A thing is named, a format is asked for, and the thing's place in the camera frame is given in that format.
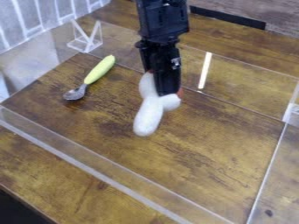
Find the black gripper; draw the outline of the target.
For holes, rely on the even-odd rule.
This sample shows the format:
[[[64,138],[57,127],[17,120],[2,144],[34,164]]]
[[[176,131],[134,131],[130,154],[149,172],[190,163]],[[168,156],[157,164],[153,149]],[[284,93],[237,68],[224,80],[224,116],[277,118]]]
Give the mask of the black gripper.
[[[134,0],[138,18],[138,48],[144,70],[153,74],[160,96],[181,86],[178,36],[189,31],[186,0]]]

